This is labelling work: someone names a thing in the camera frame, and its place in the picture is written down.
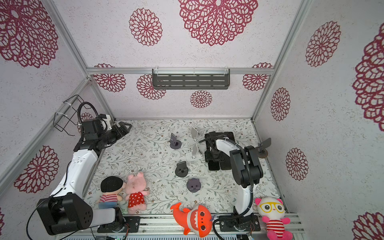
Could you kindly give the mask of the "black phone reddish screen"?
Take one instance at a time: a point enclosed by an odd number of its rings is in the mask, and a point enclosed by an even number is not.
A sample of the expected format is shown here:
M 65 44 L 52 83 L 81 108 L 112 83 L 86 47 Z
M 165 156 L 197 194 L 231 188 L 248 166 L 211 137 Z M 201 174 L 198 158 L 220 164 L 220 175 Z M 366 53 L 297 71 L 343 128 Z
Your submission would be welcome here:
M 231 170 L 231 162 L 230 161 L 220 161 L 220 169 L 223 171 Z

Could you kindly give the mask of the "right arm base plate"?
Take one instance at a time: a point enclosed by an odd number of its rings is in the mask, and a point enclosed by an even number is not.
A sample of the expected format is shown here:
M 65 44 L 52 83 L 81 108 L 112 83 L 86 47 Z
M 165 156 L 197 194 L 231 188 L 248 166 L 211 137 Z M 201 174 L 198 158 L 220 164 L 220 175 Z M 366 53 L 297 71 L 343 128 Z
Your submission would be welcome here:
M 259 232 L 261 225 L 258 216 L 254 213 L 233 220 L 226 220 L 229 216 L 220 216 L 221 232 Z

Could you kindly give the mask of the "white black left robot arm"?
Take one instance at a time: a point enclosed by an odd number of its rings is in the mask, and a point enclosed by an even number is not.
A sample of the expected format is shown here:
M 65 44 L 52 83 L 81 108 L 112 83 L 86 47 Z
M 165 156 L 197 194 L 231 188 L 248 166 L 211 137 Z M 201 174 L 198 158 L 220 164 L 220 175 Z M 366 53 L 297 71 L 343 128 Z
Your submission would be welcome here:
M 77 232 L 92 227 L 119 231 L 125 218 L 119 207 L 94 210 L 83 200 L 83 190 L 103 149 L 127 135 L 132 125 L 110 124 L 106 116 L 81 122 L 81 139 L 66 173 L 52 194 L 39 200 L 36 210 L 51 236 Z

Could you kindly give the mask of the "teal-edged black phone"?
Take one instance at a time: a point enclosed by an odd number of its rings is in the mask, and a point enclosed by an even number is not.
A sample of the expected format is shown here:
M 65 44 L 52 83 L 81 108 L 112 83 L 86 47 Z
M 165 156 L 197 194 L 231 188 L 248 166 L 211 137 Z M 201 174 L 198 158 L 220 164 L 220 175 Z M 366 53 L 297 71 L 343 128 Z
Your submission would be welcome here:
M 228 137 L 230 140 L 235 141 L 235 136 L 233 132 L 224 132 L 224 135 Z

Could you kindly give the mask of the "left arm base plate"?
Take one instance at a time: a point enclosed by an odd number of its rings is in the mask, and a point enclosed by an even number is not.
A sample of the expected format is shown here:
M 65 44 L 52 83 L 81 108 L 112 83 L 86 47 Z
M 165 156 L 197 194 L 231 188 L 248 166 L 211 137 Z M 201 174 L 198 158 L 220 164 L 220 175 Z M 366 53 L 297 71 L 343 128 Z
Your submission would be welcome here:
M 138 216 L 124 216 L 123 220 L 99 226 L 97 233 L 137 233 L 140 221 Z

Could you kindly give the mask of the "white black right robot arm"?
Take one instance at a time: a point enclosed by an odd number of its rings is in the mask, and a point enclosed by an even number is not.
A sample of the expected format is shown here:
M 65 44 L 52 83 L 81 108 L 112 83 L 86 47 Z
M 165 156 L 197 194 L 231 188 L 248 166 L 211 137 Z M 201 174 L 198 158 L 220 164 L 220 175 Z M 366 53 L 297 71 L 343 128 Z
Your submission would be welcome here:
M 250 215 L 254 199 L 254 186 L 259 184 L 260 179 L 264 176 L 259 160 L 260 147 L 242 147 L 223 135 L 210 136 L 199 142 L 205 142 L 208 145 L 207 150 L 211 152 L 212 156 L 223 153 L 229 157 L 233 178 L 239 185 L 234 214 L 238 218 Z

